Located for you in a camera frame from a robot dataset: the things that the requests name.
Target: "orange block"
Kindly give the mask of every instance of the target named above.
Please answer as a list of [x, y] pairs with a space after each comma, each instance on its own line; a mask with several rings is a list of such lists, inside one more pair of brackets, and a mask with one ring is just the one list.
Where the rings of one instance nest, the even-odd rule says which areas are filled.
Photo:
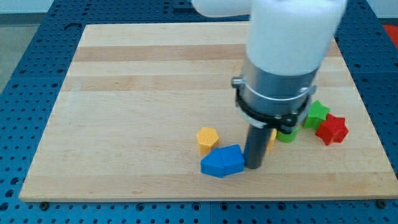
[[277, 134], [277, 130], [273, 129], [272, 133], [271, 133], [271, 137], [269, 138], [269, 142], [268, 142], [268, 146], [267, 146], [267, 151], [272, 150], [272, 147], [274, 146], [274, 142], [276, 139], [276, 134]]
[[204, 127], [197, 133], [197, 140], [200, 154], [207, 155], [218, 146], [220, 138], [216, 129]]

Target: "yellow block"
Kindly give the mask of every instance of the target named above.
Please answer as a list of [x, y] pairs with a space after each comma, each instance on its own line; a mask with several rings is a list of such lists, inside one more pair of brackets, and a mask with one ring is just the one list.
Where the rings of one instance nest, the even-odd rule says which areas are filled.
[[201, 155], [209, 154], [215, 147], [218, 146], [220, 138], [214, 128], [202, 128], [197, 133], [199, 144], [199, 152]]
[[269, 138], [269, 142], [268, 142], [268, 146], [267, 146], [267, 151], [272, 150], [272, 147], [274, 146], [276, 134], [277, 134], [276, 129], [273, 129], [273, 130], [272, 130], [272, 133], [271, 133], [271, 137]]

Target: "blue pegboard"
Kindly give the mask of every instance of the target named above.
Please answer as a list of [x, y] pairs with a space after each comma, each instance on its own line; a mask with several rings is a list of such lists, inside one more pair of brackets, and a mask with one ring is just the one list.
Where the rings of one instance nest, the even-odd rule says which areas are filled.
[[[398, 201], [24, 203], [17, 196], [86, 24], [245, 21], [174, 10], [167, 0], [54, 0], [0, 95], [0, 223], [398, 223]], [[397, 50], [365, 0], [336, 33], [398, 171]]]

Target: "green block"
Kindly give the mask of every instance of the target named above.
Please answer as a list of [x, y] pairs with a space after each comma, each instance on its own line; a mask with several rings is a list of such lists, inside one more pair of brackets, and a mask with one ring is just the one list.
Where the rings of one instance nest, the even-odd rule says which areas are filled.
[[319, 125], [326, 120], [330, 108], [323, 106], [319, 100], [312, 103], [308, 116], [303, 124], [303, 128], [318, 130]]
[[278, 140], [280, 140], [281, 142], [285, 142], [285, 143], [289, 143], [294, 141], [294, 139], [296, 139], [296, 135], [298, 133], [300, 129], [300, 126], [298, 126], [296, 129], [294, 129], [294, 131], [290, 134], [284, 134], [280, 131], [278, 131], [278, 133], [276, 134], [276, 138]]

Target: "red star block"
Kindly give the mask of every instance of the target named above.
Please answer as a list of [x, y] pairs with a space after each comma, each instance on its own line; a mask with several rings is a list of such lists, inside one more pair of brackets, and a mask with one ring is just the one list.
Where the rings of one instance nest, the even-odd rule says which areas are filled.
[[327, 146], [332, 142], [343, 142], [348, 134], [345, 122], [345, 118], [337, 118], [332, 114], [328, 114], [326, 121], [321, 123], [315, 135], [322, 138]]

